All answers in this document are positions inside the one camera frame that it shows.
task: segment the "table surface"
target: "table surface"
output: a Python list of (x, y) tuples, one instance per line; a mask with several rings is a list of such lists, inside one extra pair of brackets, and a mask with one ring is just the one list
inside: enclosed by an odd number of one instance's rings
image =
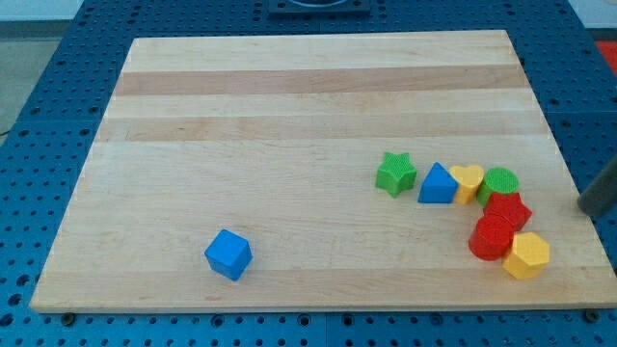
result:
[[(368, 16), (268, 17), (265, 4), (87, 0), (0, 148), (0, 338), (33, 345), (606, 345), (614, 309), (194, 315), (36, 314), (28, 304), (138, 37), (505, 29), (577, 188), (616, 151), (615, 79), (566, 1), (371, 2)], [(614, 210), (594, 226), (615, 264)]]
[[(419, 170), (398, 199), (375, 188), (384, 151)], [(514, 280), (469, 251), (477, 202), (417, 202), (435, 161), (518, 174), (525, 230), (551, 244), (542, 276)], [(564, 168), (504, 31), (137, 39), (31, 306), (615, 307)], [(221, 228), (253, 247), (238, 282), (203, 256)]]

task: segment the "red cylinder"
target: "red cylinder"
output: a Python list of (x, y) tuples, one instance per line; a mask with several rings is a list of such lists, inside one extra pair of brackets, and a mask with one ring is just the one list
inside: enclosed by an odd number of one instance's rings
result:
[(502, 217), (488, 215), (480, 218), (469, 238), (469, 249), (484, 260), (497, 260), (504, 255), (514, 238), (514, 228)]

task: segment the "blue pegboard table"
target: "blue pegboard table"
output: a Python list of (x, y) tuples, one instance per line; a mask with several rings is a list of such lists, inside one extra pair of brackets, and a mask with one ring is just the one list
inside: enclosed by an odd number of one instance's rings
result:
[[(564, 0), (373, 0), (268, 18), (262, 0), (86, 0), (0, 149), (0, 346), (615, 345), (617, 310), (39, 315), (28, 308), (136, 37), (507, 30), (578, 189), (617, 154), (616, 80)], [(617, 266), (617, 211), (594, 221)]]

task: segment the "colorful block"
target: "colorful block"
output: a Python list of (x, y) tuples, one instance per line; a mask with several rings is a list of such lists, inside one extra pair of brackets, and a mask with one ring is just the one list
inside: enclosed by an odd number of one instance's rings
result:
[(431, 171), (424, 178), (418, 202), (451, 203), (456, 194), (458, 183), (440, 163), (434, 163)]
[(519, 189), (519, 179), (514, 173), (505, 168), (492, 168), (484, 175), (480, 184), (477, 198), (481, 205), (485, 205), (493, 192), (512, 194)]
[(414, 188), (417, 170), (412, 165), (409, 153), (384, 153), (384, 162), (377, 169), (375, 186), (385, 189), (396, 198), (402, 191)]
[(514, 237), (514, 229), (503, 218), (488, 215), (480, 218), (469, 238), (469, 249), (484, 260), (496, 260), (504, 255)]
[(450, 174), (459, 184), (456, 194), (454, 194), (454, 202), (470, 203), (475, 198), (475, 193), (484, 179), (484, 169), (477, 165), (466, 168), (453, 166), (450, 168)]
[(230, 280), (238, 280), (253, 259), (249, 241), (226, 229), (219, 232), (204, 254), (212, 270)]
[(503, 268), (517, 280), (538, 276), (550, 261), (550, 245), (535, 232), (514, 235)]
[(531, 210), (523, 204), (519, 193), (503, 195), (500, 193), (492, 193), (488, 202), (484, 206), (484, 215), (496, 215), (503, 217), (512, 227), (514, 231), (523, 229), (531, 217)]

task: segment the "wood grain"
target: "wood grain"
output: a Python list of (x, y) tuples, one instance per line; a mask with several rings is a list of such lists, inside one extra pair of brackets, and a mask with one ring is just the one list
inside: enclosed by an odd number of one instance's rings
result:
[[(504, 32), (139, 39), (129, 57), (34, 309), (617, 306)], [(409, 151), (418, 168), (397, 199), (374, 187), (384, 151)], [(525, 230), (551, 244), (539, 278), (470, 253), (476, 202), (416, 202), (434, 161), (517, 173), (534, 212)], [(238, 282), (203, 257), (223, 227), (255, 255)]]

